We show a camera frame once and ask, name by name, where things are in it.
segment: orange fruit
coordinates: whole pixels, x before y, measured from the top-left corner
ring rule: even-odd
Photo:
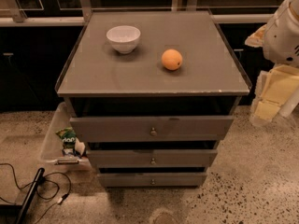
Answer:
[[[180,68],[183,62],[181,54],[176,49],[168,49],[162,55],[163,66],[171,71]]]

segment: terrazzo floor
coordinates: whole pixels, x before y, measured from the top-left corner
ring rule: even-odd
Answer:
[[[34,178],[41,144],[54,112],[0,114],[0,162],[15,167],[20,186]],[[218,156],[203,186],[195,189],[104,189],[93,169],[59,170],[72,181],[61,204],[47,208],[67,192],[63,176],[57,197],[35,196],[23,223],[299,223],[299,110],[288,119],[276,117],[265,127],[249,122],[249,106],[239,106],[235,121],[220,142]],[[45,166],[46,174],[55,167]],[[0,166],[0,197],[14,202],[19,190],[11,169]],[[55,188],[40,192],[48,197]],[[0,223],[13,223],[0,216]]]

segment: gray drawer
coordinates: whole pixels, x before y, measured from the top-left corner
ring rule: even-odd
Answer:
[[[88,151],[88,159],[96,168],[121,167],[208,167],[217,150],[101,150]]]
[[[232,116],[83,117],[70,123],[80,142],[221,140]]]
[[[103,187],[196,187],[206,173],[100,174],[99,180]]]

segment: drawer knob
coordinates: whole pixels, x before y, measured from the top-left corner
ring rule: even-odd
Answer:
[[[156,164],[156,160],[155,158],[152,158],[151,161],[150,161],[151,165],[155,165]]]
[[[157,136],[158,135],[155,128],[153,128],[153,127],[151,128],[150,135],[151,136]]]

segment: white bowl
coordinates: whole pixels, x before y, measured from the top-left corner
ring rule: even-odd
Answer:
[[[140,35],[139,29],[134,26],[116,26],[107,32],[107,39],[113,49],[128,54],[137,47]]]

